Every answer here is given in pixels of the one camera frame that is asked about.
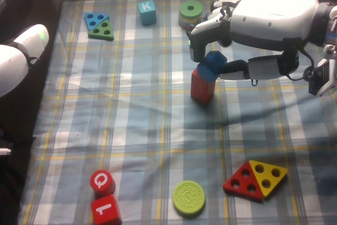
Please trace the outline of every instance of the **blue block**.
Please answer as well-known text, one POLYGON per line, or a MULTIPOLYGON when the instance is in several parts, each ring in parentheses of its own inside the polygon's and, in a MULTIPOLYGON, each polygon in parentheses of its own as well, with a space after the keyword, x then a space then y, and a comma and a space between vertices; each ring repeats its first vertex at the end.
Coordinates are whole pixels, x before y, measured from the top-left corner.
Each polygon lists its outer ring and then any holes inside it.
POLYGON ((220 75, 221 68, 227 63, 227 58, 219 51, 209 51, 205 59, 198 64, 199 76, 207 81, 214 82, 220 75))
POLYGON ((152 0, 139 2, 138 8, 141 13, 141 21, 143 25, 151 25, 157 22, 156 7, 152 0))
POLYGON ((103 13, 84 13, 85 23, 90 30, 100 25, 106 19, 110 19, 108 14, 103 13))

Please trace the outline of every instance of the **dark floor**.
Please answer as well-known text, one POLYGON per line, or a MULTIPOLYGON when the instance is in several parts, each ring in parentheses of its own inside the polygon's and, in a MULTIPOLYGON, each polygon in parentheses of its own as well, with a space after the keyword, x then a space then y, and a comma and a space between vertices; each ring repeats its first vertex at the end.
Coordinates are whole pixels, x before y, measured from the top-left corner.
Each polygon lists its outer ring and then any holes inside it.
MULTIPOLYGON (((0 98, 0 125, 12 134, 15 143, 32 138, 57 21, 57 10, 50 0, 11 0, 8 9, 0 15, 0 42, 17 35, 25 27, 34 24, 45 25, 49 32, 49 44, 41 56, 41 65, 32 69, 20 86, 0 98), (5 25, 9 26, 8 29, 3 29, 5 25)), ((11 154, 9 164, 25 175, 29 157, 30 146, 23 146, 11 154)), ((17 189, 21 193, 22 188, 19 185, 17 185, 17 189)), ((15 224, 17 214, 18 203, 0 184, 0 224, 15 224)))

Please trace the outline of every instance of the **red triangle block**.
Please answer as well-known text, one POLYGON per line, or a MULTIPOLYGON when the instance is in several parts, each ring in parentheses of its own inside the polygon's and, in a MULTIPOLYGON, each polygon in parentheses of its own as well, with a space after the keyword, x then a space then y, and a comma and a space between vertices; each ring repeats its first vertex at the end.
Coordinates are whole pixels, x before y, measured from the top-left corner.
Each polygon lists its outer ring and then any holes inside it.
POLYGON ((263 194, 249 162, 241 166, 223 184, 222 188, 227 194, 255 201, 262 201, 263 199, 263 194))

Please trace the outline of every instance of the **red cube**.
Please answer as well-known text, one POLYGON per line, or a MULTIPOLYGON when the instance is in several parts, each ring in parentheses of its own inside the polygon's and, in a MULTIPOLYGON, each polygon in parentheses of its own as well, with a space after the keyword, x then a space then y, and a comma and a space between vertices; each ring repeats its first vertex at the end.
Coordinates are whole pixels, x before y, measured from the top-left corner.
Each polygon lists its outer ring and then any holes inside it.
POLYGON ((95 191, 96 199, 111 195, 115 192, 116 183, 110 172, 106 170, 96 171, 90 178, 91 188, 95 191))
POLYGON ((215 81, 207 82, 198 75, 198 70, 192 72, 191 97, 201 105, 207 105, 213 97, 215 81))
POLYGON ((122 218, 118 204, 113 195, 91 202, 96 225, 121 225, 122 218))

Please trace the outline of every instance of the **checkered fabric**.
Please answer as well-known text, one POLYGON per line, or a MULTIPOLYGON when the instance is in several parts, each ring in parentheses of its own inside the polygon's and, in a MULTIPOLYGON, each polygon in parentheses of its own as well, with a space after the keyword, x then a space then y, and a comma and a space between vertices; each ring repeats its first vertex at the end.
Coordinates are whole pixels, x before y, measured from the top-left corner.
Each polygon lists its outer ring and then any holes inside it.
MULTIPOLYGON (((337 224, 337 101, 287 78, 217 81, 212 103, 190 98, 185 0, 153 0, 142 26, 137 2, 65 2, 38 114, 19 224, 93 224, 90 176, 107 169, 123 225, 337 224), (112 42, 89 39, 84 12, 109 13, 112 42), (288 169, 263 203, 226 195, 222 184, 250 159, 288 169), (177 215, 175 186, 199 183, 202 214, 177 215)), ((212 0, 199 0, 207 11, 212 0)), ((317 63, 322 49, 308 45, 317 63)), ((273 52, 233 43, 228 61, 273 52)), ((309 61, 300 56, 302 76, 309 61)))

